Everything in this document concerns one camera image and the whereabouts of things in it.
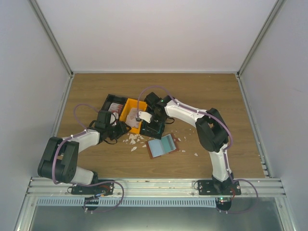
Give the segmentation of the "black bin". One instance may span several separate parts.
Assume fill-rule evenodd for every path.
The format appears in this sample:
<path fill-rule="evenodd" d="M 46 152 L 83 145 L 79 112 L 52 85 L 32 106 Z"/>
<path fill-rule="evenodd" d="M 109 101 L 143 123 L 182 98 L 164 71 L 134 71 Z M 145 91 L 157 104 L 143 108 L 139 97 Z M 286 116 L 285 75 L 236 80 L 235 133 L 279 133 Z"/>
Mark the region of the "black bin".
<path fill-rule="evenodd" d="M 145 121 L 141 122 L 141 129 L 140 129 L 140 135 L 147 136 L 154 139 L 161 139 L 162 136 L 157 136 L 156 132 L 158 127 L 163 124 L 165 126 L 164 122 L 151 122 L 147 123 Z"/>
<path fill-rule="evenodd" d="M 112 94 L 108 94 L 106 97 L 103 106 L 101 107 L 101 110 L 103 111 L 110 111 L 110 112 L 116 112 L 120 116 L 124 106 L 127 102 L 128 98 L 126 97 L 120 97 Z"/>

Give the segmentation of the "green credit card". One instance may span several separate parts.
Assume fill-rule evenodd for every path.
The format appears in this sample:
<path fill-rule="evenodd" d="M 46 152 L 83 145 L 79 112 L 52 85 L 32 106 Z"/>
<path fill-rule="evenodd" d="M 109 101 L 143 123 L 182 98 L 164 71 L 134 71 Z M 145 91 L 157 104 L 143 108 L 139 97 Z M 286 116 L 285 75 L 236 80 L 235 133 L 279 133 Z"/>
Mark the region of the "green credit card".
<path fill-rule="evenodd" d="M 173 152 L 177 149 L 171 134 L 163 136 L 161 138 L 161 144 L 165 154 Z"/>

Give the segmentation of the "brown leather card holder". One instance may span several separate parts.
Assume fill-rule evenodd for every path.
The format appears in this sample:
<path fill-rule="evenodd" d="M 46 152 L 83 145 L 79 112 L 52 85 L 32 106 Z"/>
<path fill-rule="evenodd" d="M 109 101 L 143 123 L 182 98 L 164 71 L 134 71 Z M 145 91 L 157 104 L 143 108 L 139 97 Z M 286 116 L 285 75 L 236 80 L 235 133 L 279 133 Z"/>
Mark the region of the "brown leather card holder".
<path fill-rule="evenodd" d="M 173 133 L 146 142 L 146 148 L 151 159 L 179 151 L 180 139 Z"/>

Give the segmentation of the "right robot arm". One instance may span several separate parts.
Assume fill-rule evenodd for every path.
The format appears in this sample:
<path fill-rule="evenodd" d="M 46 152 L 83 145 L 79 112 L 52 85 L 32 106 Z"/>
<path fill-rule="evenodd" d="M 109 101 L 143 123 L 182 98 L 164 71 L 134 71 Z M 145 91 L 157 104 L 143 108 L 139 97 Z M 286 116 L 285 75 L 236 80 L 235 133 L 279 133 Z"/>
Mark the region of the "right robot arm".
<path fill-rule="evenodd" d="M 142 120 L 140 134 L 161 139 L 166 120 L 169 118 L 179 119 L 192 125 L 196 128 L 201 146 L 210 154 L 214 191 L 219 195 L 228 192 L 233 176 L 226 154 L 229 130 L 218 110 L 197 109 L 170 96 L 160 98 L 154 92 L 148 94 L 144 101 L 147 104 L 146 112 L 151 115 L 151 118 Z"/>

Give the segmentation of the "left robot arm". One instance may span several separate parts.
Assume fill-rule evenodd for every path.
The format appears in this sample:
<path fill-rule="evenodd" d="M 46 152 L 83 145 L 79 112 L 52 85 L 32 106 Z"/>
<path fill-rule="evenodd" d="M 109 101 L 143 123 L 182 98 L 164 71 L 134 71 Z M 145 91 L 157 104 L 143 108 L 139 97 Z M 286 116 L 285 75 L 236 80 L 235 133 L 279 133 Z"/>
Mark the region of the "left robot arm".
<path fill-rule="evenodd" d="M 82 185 L 88 194 L 99 190 L 95 172 L 77 166 L 80 152 L 102 142 L 112 144 L 131 130 L 131 126 L 120 121 L 115 113 L 100 110 L 82 132 L 66 138 L 51 137 L 38 165 L 38 175 L 54 184 L 72 183 Z"/>

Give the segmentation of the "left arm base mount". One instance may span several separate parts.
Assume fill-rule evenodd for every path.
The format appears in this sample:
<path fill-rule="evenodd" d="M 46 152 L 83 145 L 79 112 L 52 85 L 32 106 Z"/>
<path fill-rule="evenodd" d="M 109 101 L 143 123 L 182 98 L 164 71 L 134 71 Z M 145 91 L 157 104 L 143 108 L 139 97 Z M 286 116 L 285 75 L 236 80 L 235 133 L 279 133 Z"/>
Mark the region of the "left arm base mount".
<path fill-rule="evenodd" d="M 72 195 L 100 195 L 108 196 L 113 194 L 114 181 L 113 180 L 98 180 L 99 185 L 96 186 L 71 186 L 67 192 Z"/>

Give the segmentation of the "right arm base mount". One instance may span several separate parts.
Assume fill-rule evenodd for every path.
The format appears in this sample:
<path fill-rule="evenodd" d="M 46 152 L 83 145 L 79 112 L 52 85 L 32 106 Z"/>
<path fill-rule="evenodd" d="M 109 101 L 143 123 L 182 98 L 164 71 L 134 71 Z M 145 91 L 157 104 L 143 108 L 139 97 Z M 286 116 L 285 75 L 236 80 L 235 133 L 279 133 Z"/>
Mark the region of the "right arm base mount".
<path fill-rule="evenodd" d="M 232 183 L 231 180 L 220 182 L 219 180 L 197 180 L 193 188 L 199 195 L 241 195 L 239 182 Z"/>

